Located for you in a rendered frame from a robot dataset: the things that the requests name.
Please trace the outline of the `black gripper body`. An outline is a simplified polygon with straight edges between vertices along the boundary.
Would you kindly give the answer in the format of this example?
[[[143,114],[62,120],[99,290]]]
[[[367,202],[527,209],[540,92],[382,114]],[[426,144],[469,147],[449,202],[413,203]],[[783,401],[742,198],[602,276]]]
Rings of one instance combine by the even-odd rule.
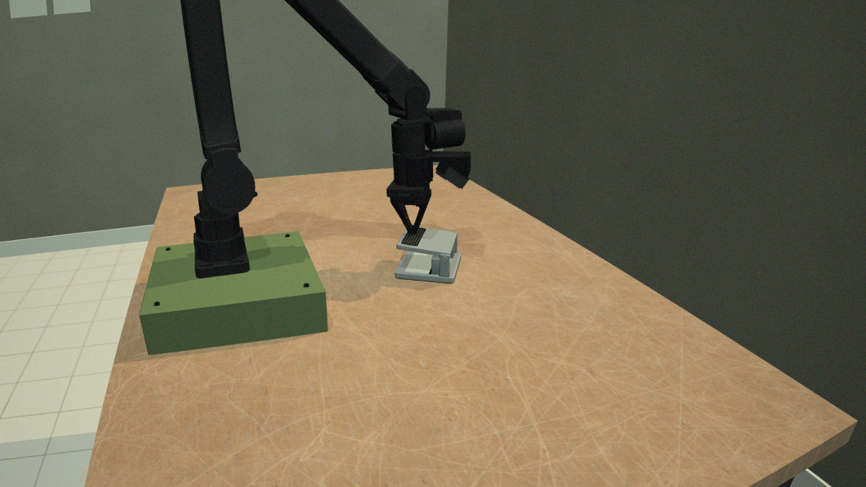
[[[392,200],[413,200],[414,204],[425,204],[431,194],[430,185],[428,187],[407,186],[406,159],[416,158],[425,155],[424,152],[417,154],[396,154],[393,155],[394,180],[387,189],[387,197]]]

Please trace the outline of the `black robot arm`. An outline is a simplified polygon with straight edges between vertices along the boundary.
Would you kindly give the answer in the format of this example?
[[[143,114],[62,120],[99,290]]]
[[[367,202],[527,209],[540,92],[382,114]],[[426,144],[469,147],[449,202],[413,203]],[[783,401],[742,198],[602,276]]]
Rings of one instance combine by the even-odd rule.
[[[400,118],[392,123],[392,151],[425,151],[424,156],[405,158],[407,186],[428,187],[434,178],[433,162],[439,162],[436,175],[463,189],[471,177],[470,152],[432,151],[463,145],[463,114],[451,108],[426,108],[430,90],[425,82],[339,0],[285,1],[358,69],[388,104],[389,115]],[[195,272],[197,278],[246,273],[250,260],[239,212],[258,194],[250,169],[238,158],[241,148],[221,4],[220,0],[181,0],[181,10],[199,135],[204,157],[210,158],[201,171],[203,191],[198,191],[199,213],[194,216]]]

